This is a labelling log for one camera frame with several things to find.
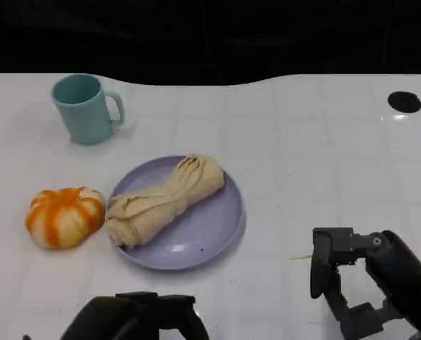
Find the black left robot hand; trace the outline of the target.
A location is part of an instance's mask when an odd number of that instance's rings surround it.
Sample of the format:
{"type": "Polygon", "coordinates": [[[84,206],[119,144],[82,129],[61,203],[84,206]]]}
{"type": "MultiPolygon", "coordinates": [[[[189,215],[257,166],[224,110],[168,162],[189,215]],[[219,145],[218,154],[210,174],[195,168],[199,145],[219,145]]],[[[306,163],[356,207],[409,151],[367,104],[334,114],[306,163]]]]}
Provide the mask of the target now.
{"type": "Polygon", "coordinates": [[[185,339],[208,339],[190,295],[119,293],[91,299],[75,316],[62,339],[158,339],[176,329],[185,339]]]}

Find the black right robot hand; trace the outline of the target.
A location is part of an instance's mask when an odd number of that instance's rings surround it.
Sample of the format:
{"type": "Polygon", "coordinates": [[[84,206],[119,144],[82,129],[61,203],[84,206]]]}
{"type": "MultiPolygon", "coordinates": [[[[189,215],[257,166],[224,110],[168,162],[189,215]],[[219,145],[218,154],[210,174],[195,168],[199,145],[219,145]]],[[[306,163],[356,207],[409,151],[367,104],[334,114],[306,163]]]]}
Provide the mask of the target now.
{"type": "Polygon", "coordinates": [[[310,267],[310,296],[321,295],[339,322],[345,339],[363,339],[383,331],[386,322],[406,319],[421,339],[421,261],[394,232],[369,235],[352,228],[315,228],[310,267]],[[341,290],[340,266],[365,260],[369,276],[385,295],[381,308],[370,303],[349,307],[341,290]]]}

